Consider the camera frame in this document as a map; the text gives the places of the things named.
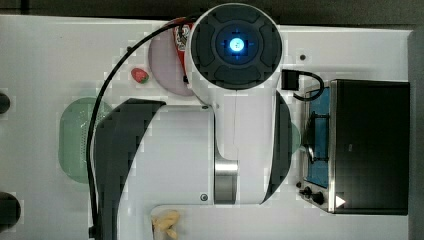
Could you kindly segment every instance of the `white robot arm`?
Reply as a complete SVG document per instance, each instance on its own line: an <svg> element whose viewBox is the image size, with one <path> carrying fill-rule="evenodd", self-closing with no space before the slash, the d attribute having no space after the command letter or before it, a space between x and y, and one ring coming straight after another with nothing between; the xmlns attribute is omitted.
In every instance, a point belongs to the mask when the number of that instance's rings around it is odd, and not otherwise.
<svg viewBox="0 0 424 240"><path fill-rule="evenodd" d="M185 63L206 105L130 99L97 127L96 239L153 240L159 205L261 204L275 192L291 162L282 49L254 7L225 4L197 20Z"/></svg>

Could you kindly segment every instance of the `wire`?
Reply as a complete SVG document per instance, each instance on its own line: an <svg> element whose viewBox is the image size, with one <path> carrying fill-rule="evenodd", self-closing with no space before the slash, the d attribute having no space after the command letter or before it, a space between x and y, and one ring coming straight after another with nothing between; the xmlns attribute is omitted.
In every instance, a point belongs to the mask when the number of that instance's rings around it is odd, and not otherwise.
<svg viewBox="0 0 424 240"><path fill-rule="evenodd" d="M299 96L295 93L295 94L293 94L293 97L296 98L297 100L304 101L304 102L310 102L310 101L313 101L313 100L319 98L319 96L321 96L322 92L324 91L324 81L318 75L311 73L311 72L303 72L303 71L297 71L297 70L284 70L284 71L297 72L300 75L315 78L319 82L319 91L314 96L305 98L305 97L301 97L301 96Z"/></svg>
<svg viewBox="0 0 424 240"><path fill-rule="evenodd" d="M159 28L158 30L154 31L153 33L151 33L150 35L148 35L147 37L143 38L142 40L140 40L137 44L135 44L133 47L128 47L127 48L127 52L125 53L125 55L119 60L119 62L115 65L115 67L112 69L112 71L109 73L109 76L106 78L106 80L103 83L102 88L100 89L99 94L97 95L96 98L96 102L94 104L93 107L93 113L91 115L91 119L90 119L90 126L88 128L88 133L87 133L87 144L85 146L86 148L86 153L85 153L85 157L86 157L86 163L87 163L87 175L88 175L88 185L90 188L90 199L91 199L91 214L92 214L92 219L93 219L93 226L97 226L97 220L98 220L98 211L97 211L97 197L96 197L96 186L95 186L95 182L94 182L94 174L93 174L93 169L91 167L91 141L93 139L93 134L94 134L94 125L96 122L96 116L97 113L99 111L99 107L100 107L100 102L103 98L103 95L107 89L107 86L109 85L110 81L112 80L113 76L115 76L116 72L119 70L119 68L122 66L122 64L131 56L131 54L133 54L141 45L143 45L144 43L146 43L147 41L149 41L150 39L154 38L155 36L157 36L158 34L169 30L171 28L175 28L187 23L191 23L191 22L195 22L197 20L197 17L186 17L185 20L180 21L178 23L170 23L167 24L161 28Z"/></svg>

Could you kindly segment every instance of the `dark floor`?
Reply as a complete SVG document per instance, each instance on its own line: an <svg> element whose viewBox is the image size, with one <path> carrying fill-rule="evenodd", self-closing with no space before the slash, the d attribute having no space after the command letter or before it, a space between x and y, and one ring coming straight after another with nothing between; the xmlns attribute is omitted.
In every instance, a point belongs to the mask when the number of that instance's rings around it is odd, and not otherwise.
<svg viewBox="0 0 424 240"><path fill-rule="evenodd" d="M171 19L227 2L256 6L279 24L424 23L422 0L2 0L0 9L36 15Z"/></svg>
<svg viewBox="0 0 424 240"><path fill-rule="evenodd" d="M287 25L415 29L424 24L423 0L1 0L0 13L169 20L227 2L256 6ZM409 239L418 240L424 239L424 28L411 36Z"/></svg>

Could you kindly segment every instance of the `green plate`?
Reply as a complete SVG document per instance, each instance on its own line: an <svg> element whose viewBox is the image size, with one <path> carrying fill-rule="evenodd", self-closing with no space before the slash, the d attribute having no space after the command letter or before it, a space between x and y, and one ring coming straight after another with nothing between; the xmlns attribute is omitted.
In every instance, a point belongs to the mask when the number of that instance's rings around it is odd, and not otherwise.
<svg viewBox="0 0 424 240"><path fill-rule="evenodd" d="M81 98L71 103L60 119L59 163L62 170L79 183L88 183L85 145L95 98ZM96 125L112 108L106 103L100 104Z"/></svg>

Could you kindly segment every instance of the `small red object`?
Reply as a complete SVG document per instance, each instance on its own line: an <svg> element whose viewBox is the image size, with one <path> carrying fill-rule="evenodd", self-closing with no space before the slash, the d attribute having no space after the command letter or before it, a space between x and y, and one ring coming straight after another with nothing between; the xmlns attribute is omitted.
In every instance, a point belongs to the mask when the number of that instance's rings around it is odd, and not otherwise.
<svg viewBox="0 0 424 240"><path fill-rule="evenodd" d="M185 18L177 18L174 20L174 23L178 23L185 20ZM181 67L183 68L184 76L187 76L186 70L185 70L185 62L184 62L184 54L185 54L185 48L187 45L187 40L190 35L191 28L193 27L193 23L187 23L184 26L176 27L172 31L174 36L174 44L175 49L177 50L178 58L180 59Z"/></svg>
<svg viewBox="0 0 424 240"><path fill-rule="evenodd" d="M138 83L145 83L147 80L149 80L149 74L140 68L134 68L131 70L131 76Z"/></svg>

